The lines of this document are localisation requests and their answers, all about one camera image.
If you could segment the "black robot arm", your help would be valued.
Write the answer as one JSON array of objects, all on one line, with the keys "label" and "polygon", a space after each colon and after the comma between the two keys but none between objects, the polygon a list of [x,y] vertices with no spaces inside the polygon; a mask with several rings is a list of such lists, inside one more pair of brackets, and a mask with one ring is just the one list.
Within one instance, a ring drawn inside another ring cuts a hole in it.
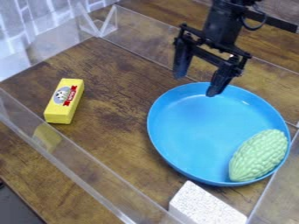
[{"label": "black robot arm", "polygon": [[180,24],[174,39],[172,72],[176,79],[184,77],[196,56],[219,69],[215,71],[206,95],[219,95],[231,80],[243,73],[251,54],[235,46],[242,27],[254,31],[258,27],[246,24],[248,6],[259,0],[212,0],[210,14],[202,30]]}]

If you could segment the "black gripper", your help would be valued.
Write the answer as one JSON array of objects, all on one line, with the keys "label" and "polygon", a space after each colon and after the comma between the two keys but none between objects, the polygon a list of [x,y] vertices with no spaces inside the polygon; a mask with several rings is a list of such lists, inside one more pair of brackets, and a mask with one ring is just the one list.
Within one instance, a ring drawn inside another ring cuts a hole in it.
[{"label": "black gripper", "polygon": [[[175,54],[172,63],[174,78],[187,75],[192,57],[196,56],[210,62],[219,70],[214,73],[206,95],[219,95],[231,80],[240,76],[251,54],[235,46],[243,26],[246,5],[212,5],[202,30],[180,24],[179,35],[174,39]],[[223,59],[202,49],[202,45],[230,53],[232,57]]]}]

